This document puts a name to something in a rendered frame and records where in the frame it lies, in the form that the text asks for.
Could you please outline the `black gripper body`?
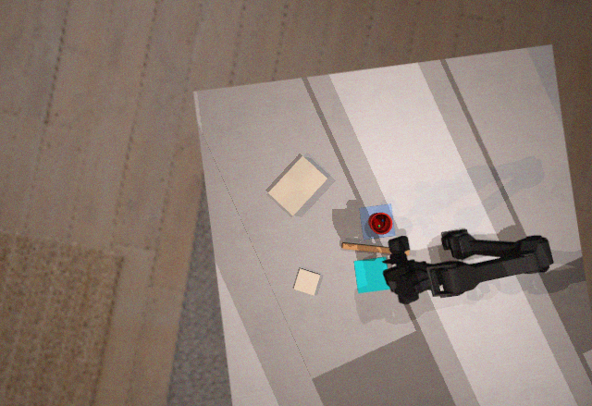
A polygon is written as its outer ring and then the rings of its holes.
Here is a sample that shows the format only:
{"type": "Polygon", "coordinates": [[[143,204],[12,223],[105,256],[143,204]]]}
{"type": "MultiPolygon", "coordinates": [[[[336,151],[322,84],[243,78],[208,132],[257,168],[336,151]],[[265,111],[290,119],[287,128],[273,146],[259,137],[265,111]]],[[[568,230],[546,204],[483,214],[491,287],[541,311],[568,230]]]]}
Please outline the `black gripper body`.
{"type": "MultiPolygon", "coordinates": [[[[406,236],[399,236],[397,238],[388,240],[388,248],[391,253],[394,253],[392,254],[393,263],[403,262],[408,265],[409,270],[411,271],[417,269],[419,264],[426,263],[426,261],[417,262],[415,259],[407,260],[406,253],[404,252],[410,250],[410,247],[408,238],[406,236]]],[[[406,299],[401,295],[397,296],[399,297],[399,302],[402,304],[410,304],[419,299],[419,294],[410,299],[406,299]]]]}

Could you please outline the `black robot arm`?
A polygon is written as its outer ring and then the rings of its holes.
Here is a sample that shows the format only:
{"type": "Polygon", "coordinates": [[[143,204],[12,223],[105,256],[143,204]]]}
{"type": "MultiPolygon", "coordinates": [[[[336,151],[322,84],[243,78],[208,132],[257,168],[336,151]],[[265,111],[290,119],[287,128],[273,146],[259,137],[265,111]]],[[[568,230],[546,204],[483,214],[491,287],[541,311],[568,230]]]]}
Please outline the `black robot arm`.
{"type": "Polygon", "coordinates": [[[541,236],[506,242],[476,240],[468,234],[467,229],[443,231],[441,235],[443,249],[450,249],[457,260],[463,261],[473,255],[499,258],[470,265],[452,260],[436,264],[421,263],[413,271],[405,263],[397,262],[396,266],[383,271],[391,292],[406,299],[426,290],[431,290],[433,297],[459,296],[484,281],[523,273],[547,272],[549,265],[554,263],[549,241],[541,236]],[[441,285],[443,291],[440,291],[441,285]]]}

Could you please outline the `tan wooden bar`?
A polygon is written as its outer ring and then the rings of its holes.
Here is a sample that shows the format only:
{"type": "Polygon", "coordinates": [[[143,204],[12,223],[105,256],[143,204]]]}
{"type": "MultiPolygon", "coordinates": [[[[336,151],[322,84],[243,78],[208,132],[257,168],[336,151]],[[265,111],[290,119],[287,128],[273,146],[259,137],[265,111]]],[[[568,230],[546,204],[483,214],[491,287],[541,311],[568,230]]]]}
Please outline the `tan wooden bar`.
{"type": "Polygon", "coordinates": [[[356,251],[391,253],[389,251],[389,247],[357,244],[357,243],[349,243],[349,242],[342,242],[341,248],[347,249],[347,250],[356,250],[356,251]]]}

